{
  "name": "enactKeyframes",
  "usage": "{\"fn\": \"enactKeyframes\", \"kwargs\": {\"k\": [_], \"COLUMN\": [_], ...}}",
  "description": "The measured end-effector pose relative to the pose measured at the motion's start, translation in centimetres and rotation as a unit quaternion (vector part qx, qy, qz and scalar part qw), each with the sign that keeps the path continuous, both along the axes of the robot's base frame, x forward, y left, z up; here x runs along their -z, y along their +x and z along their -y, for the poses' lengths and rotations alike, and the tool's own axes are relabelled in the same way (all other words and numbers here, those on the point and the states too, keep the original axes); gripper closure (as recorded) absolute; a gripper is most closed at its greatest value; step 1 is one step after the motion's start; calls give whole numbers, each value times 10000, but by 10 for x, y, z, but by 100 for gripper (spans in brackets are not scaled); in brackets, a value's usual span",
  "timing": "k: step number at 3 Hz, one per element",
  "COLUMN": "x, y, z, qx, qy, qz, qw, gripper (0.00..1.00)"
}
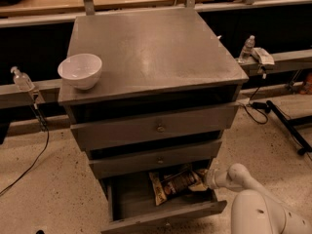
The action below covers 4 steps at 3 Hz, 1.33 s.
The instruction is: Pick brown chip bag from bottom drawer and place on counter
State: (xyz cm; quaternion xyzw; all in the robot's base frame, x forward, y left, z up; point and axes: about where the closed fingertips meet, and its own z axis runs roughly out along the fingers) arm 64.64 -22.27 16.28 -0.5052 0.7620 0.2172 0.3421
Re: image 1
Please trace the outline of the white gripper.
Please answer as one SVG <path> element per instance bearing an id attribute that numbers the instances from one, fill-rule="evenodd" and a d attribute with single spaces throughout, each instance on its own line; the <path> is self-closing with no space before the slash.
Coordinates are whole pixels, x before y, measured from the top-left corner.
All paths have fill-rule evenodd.
<path id="1" fill-rule="evenodd" d="M 204 178 L 204 182 L 196 182 L 188 186 L 188 189 L 192 192 L 203 192 L 208 188 L 210 189 L 219 189 L 221 187 L 222 181 L 222 170 L 207 170 L 207 169 L 198 169 L 195 173 L 199 177 Z"/>

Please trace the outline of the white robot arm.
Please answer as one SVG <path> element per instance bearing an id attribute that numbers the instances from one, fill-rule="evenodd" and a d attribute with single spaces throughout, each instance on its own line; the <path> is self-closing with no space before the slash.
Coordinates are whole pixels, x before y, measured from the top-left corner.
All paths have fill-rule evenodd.
<path id="1" fill-rule="evenodd" d="M 231 206 L 231 234 L 312 234 L 312 224 L 258 182 L 242 164 L 199 169 L 192 191 L 226 188 L 237 193 Z"/>

